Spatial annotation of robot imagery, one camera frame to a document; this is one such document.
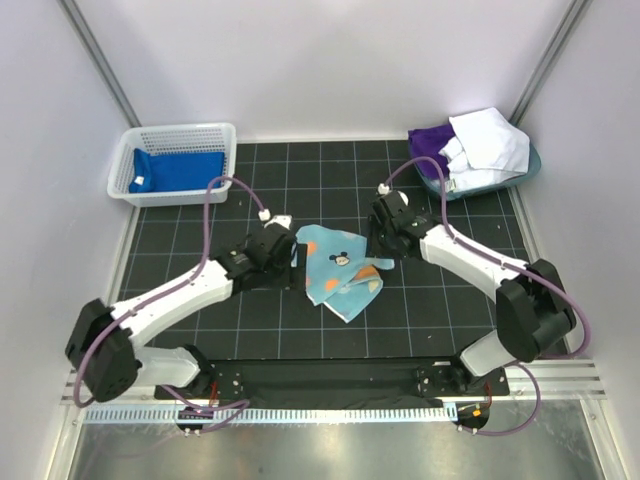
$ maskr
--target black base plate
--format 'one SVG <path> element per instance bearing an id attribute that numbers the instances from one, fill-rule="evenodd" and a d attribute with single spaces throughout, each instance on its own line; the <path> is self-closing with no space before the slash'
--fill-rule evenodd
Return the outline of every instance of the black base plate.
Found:
<path id="1" fill-rule="evenodd" d="M 438 406 L 438 397 L 484 397 L 485 382 L 494 396 L 509 394 L 503 369 L 461 394 L 447 378 L 450 358 L 414 357 L 331 360 L 216 361 L 218 399 L 245 398 L 253 408 L 345 410 Z M 425 376 L 430 379 L 425 383 Z M 156 389 L 157 399 L 167 399 Z"/>

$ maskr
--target purple cloth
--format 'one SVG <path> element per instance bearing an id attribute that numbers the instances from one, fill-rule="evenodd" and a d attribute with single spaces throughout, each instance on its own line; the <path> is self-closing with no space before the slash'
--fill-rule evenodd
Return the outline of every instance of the purple cloth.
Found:
<path id="1" fill-rule="evenodd" d="M 433 158 L 438 162 L 440 168 L 442 168 L 444 176 L 448 177 L 449 167 L 447 167 L 447 157 L 443 157 L 438 152 L 455 136 L 456 132 L 453 131 L 450 123 L 439 127 L 409 130 L 409 153 L 411 154 L 411 158 Z M 416 165 L 425 177 L 432 180 L 438 178 L 436 167 L 429 162 L 419 162 Z"/>

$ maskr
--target white label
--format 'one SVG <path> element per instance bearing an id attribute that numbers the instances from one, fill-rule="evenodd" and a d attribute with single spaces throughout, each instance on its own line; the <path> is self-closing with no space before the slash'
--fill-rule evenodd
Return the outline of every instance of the white label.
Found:
<path id="1" fill-rule="evenodd" d="M 456 179 L 450 178 L 446 182 L 444 182 L 444 189 L 447 193 L 453 192 L 456 189 Z"/>

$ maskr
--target metal floor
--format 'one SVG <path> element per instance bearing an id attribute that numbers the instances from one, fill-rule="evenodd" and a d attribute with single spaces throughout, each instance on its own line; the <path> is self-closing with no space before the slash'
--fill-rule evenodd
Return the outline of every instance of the metal floor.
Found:
<path id="1" fill-rule="evenodd" d="M 514 427 L 532 407 L 500 402 L 488 427 Z M 175 426 L 84 426 L 69 479 L 604 479 L 578 401 L 545 401 L 532 425 L 504 438 L 459 433 L 450 423 L 253 426 L 149 450 L 169 433 Z"/>

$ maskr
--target teal basket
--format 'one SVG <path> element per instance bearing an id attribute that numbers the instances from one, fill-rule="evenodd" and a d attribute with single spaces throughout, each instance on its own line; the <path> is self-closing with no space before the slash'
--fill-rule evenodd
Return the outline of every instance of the teal basket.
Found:
<path id="1" fill-rule="evenodd" d="M 451 200 L 457 200 L 459 198 L 470 197 L 472 195 L 480 195 L 482 193 L 502 190 L 503 188 L 515 187 L 516 185 L 520 185 L 521 183 L 526 182 L 530 178 L 537 175 L 541 167 L 542 167 L 542 160 L 540 160 L 540 155 L 538 154 L 538 151 L 535 149 L 535 147 L 533 145 L 530 145 L 529 170 L 527 171 L 527 173 L 525 173 L 524 175 L 520 175 L 519 177 L 510 178 L 507 181 L 504 181 L 497 185 L 491 185 L 489 187 L 474 188 L 472 190 L 466 190 L 464 192 L 449 192 L 447 193 L 447 202 Z M 418 171 L 418 175 L 420 175 L 420 178 L 422 179 L 422 182 L 424 183 L 425 187 L 427 187 L 427 191 L 430 194 L 440 198 L 440 186 L 433 184 L 430 179 L 425 177 L 420 171 L 420 169 L 418 168 L 417 164 L 416 164 L 416 170 Z"/>

